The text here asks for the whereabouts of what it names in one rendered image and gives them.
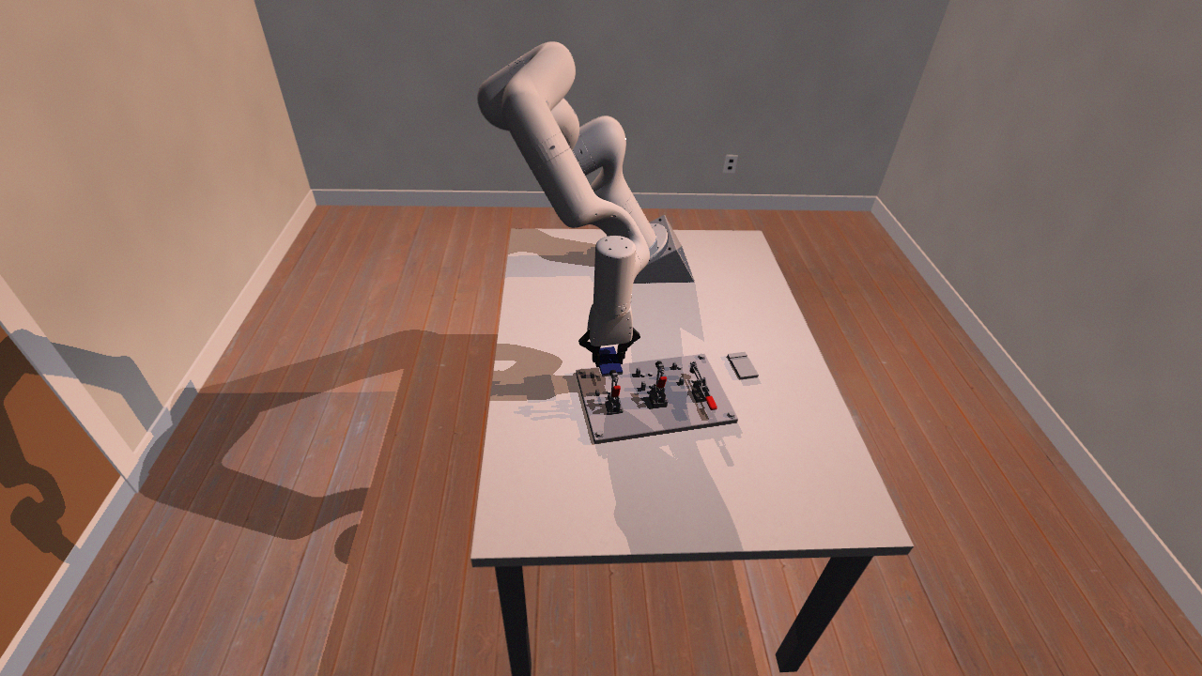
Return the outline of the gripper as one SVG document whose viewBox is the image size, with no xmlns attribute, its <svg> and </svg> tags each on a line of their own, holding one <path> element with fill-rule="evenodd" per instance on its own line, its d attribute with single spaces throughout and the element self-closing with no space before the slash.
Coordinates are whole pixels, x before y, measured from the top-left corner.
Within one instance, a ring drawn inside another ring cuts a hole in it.
<svg viewBox="0 0 1202 676">
<path fill-rule="evenodd" d="M 633 330 L 631 306 L 625 314 L 618 315 L 602 314 L 596 312 L 595 306 L 593 306 L 590 307 L 587 333 L 578 342 L 581 346 L 587 346 L 593 352 L 593 362 L 599 367 L 600 346 L 618 344 L 617 356 L 619 363 L 623 364 L 627 346 L 632 346 L 636 340 L 639 340 L 639 333 Z"/>
</svg>

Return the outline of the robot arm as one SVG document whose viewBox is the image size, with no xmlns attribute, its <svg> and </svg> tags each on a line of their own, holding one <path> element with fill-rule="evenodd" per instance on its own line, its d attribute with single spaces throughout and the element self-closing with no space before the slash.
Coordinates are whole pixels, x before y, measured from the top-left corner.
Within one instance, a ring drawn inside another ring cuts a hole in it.
<svg viewBox="0 0 1202 676">
<path fill-rule="evenodd" d="M 493 128 L 514 136 L 565 225 L 595 225 L 608 236 L 595 245 L 593 306 L 602 314 L 625 314 L 635 278 L 661 253 L 667 230 L 648 223 L 627 189 L 623 174 L 626 140 L 620 123 L 600 115 L 579 128 L 575 109 L 563 97 L 575 76 L 575 57 L 565 46 L 538 45 L 480 85 L 478 108 Z M 587 174 L 600 167 L 590 185 Z"/>
</svg>

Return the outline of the blue plate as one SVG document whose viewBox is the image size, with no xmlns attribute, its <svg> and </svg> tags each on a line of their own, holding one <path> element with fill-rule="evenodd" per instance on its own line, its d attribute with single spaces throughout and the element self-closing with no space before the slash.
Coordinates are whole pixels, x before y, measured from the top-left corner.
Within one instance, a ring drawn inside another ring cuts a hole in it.
<svg viewBox="0 0 1202 676">
<path fill-rule="evenodd" d="M 617 370 L 617 374 L 623 373 L 621 364 L 619 363 L 619 358 L 617 356 L 615 346 L 602 346 L 602 349 L 599 350 L 599 354 L 600 354 L 599 369 L 602 376 L 609 376 L 609 370 Z"/>
</svg>

